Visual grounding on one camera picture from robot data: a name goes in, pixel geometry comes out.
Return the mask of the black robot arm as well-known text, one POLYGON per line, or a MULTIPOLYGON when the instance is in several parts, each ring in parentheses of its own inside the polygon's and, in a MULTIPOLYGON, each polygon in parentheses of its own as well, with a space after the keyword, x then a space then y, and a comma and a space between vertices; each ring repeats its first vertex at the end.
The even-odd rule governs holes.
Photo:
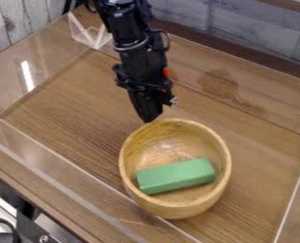
POLYGON ((128 90, 143 121, 152 122, 163 114, 163 107, 177 102, 168 77, 171 35, 151 26, 148 0, 85 0, 85 6, 100 15, 113 35, 113 49, 121 60, 113 65, 116 83, 128 90))

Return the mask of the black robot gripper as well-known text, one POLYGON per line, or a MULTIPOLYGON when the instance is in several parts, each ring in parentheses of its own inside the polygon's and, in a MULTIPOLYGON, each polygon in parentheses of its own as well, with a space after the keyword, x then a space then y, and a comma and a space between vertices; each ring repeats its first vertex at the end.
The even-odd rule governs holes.
POLYGON ((161 114, 163 107, 177 103, 172 81, 164 76, 171 35, 160 29, 120 30, 113 33, 114 51, 121 63, 113 66, 117 85, 129 91, 131 101, 145 123, 161 114))

